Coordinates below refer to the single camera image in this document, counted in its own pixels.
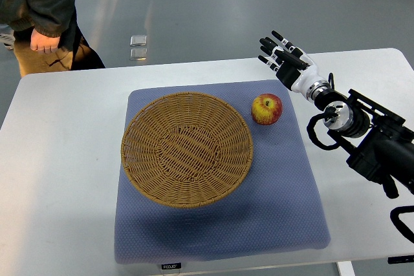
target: white robotic hand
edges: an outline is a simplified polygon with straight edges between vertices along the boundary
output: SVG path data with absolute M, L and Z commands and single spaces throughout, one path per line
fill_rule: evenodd
M 269 37 L 260 39 L 261 50 L 270 57 L 259 56 L 259 59 L 276 72 L 278 79 L 289 90 L 302 93 L 313 102 L 320 92 L 330 87 L 329 82 L 318 74 L 318 66 L 302 49 L 274 30 L 272 35 L 280 41 L 281 46 Z

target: floor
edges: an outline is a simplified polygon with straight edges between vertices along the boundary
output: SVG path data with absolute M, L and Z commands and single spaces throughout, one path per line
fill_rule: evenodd
M 77 11 L 80 28 L 107 67 L 254 58 L 261 53 L 259 39 L 269 36 L 273 29 L 308 53 L 393 47 L 401 50 L 414 67 L 413 3 L 414 0 L 77 0 Z M 140 34 L 147 35 L 147 58 L 131 61 L 129 40 Z M 0 47 L 0 124 L 19 79 L 13 53 Z M 388 265 L 386 259 L 355 261 L 353 265 L 356 276 L 411 275 L 413 270 L 410 263 Z M 335 264 L 237 274 L 339 275 Z

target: apple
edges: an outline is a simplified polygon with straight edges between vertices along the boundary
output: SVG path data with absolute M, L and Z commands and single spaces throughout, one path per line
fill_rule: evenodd
M 252 103 L 253 120 L 261 125 L 276 123 L 283 111 L 282 101 L 274 94 L 260 94 Z

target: white table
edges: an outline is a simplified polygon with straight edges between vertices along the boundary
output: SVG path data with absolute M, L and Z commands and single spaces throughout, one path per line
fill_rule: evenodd
M 395 49 L 313 54 L 320 74 L 334 72 L 336 90 L 355 89 L 407 119 L 414 72 Z M 117 265 L 114 215 L 127 98 L 133 90 L 274 79 L 258 59 L 35 74 L 23 78 L 0 130 L 1 275 L 158 275 L 155 264 Z M 181 274 L 245 270 L 409 255 L 414 244 L 389 212 L 414 204 L 398 185 L 380 185 L 349 169 L 343 150 L 322 151 L 306 125 L 319 111 L 290 93 L 331 233 L 322 250 L 184 262 Z M 326 129 L 320 127 L 320 136 Z M 413 219 L 408 223 L 414 227 Z

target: woven basket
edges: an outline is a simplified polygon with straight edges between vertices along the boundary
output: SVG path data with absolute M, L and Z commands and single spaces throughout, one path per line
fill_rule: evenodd
M 145 106 L 128 125 L 122 165 L 146 197 L 169 207 L 194 208 L 236 189 L 253 160 L 243 117 L 219 98 L 180 92 Z

